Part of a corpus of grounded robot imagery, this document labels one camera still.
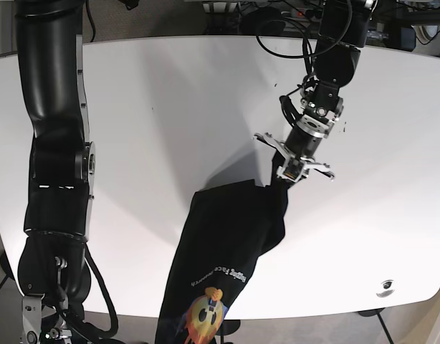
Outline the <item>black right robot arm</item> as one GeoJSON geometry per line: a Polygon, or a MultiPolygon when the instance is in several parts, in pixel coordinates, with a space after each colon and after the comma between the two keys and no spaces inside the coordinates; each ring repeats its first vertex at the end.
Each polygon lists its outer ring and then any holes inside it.
{"type": "Polygon", "coordinates": [[[118,317],[87,246],[95,177],[82,1],[18,1],[16,44],[33,127],[17,282],[25,343],[114,343],[118,317]]]}

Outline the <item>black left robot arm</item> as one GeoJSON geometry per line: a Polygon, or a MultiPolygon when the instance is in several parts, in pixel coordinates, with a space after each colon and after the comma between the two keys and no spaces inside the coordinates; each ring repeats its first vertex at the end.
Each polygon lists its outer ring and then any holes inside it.
{"type": "Polygon", "coordinates": [[[279,98],[290,134],[284,141],[269,133],[254,136],[275,150],[273,184],[292,186],[306,179],[310,171],[334,179],[331,167],[315,160],[315,151],[342,114],[339,90],[353,79],[376,6],[376,1],[326,1],[316,45],[310,45],[306,34],[302,36],[300,59],[305,62],[306,75],[295,90],[301,108],[292,104],[290,94],[279,98]]]}

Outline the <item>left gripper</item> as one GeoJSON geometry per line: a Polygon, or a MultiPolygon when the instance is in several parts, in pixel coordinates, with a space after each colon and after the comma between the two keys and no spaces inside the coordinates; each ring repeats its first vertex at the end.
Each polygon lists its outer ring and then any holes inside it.
{"type": "Polygon", "coordinates": [[[314,158],[297,157],[290,149],[288,149],[283,141],[278,141],[269,133],[254,134],[254,139],[268,145],[276,150],[283,158],[283,162],[276,167],[275,175],[288,183],[298,183],[300,180],[307,178],[310,171],[317,171],[328,177],[331,181],[335,179],[335,174],[331,171],[331,167],[326,163],[318,163],[314,158]]]}

